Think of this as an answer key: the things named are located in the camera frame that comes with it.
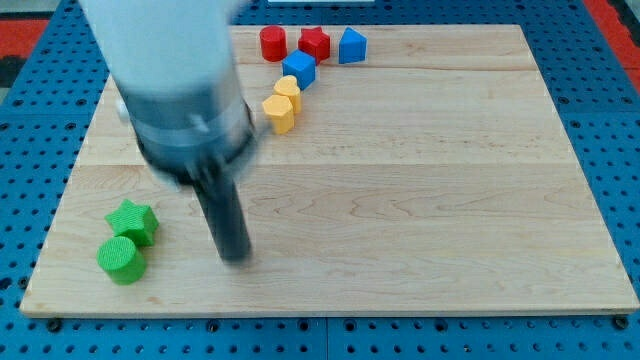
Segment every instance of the yellow block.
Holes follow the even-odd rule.
[[[269,116],[273,123],[273,132],[281,135],[293,129],[293,105],[288,97],[282,95],[271,95],[262,102],[265,114]]]
[[[293,113],[299,114],[302,111],[302,96],[298,87],[298,79],[293,75],[283,76],[273,86],[273,91],[278,95],[283,95],[291,100]]]

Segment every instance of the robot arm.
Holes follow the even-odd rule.
[[[238,0],[80,0],[156,170],[193,185],[223,260],[250,253],[234,182],[256,139],[227,18]]]

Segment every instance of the blue pentagon block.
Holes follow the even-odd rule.
[[[363,61],[367,55],[367,38],[347,27],[340,38],[339,48],[338,62],[340,64]]]
[[[304,90],[316,79],[316,60],[313,56],[296,50],[282,61],[282,75],[295,76],[298,87]]]

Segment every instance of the green block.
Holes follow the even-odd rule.
[[[102,270],[118,285],[136,282],[147,269],[147,262],[136,244],[124,236],[105,241],[98,249],[96,259]]]
[[[126,236],[137,246],[153,245],[153,233],[158,228],[158,219],[151,206],[136,205],[124,199],[120,207],[104,217],[113,229],[114,236]]]

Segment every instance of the blue pegboard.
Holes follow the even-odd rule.
[[[248,3],[237,24],[520,24],[636,291],[640,100],[576,0]],[[638,358],[640,317],[31,320],[17,307],[108,70],[63,0],[0,106],[0,358]]]

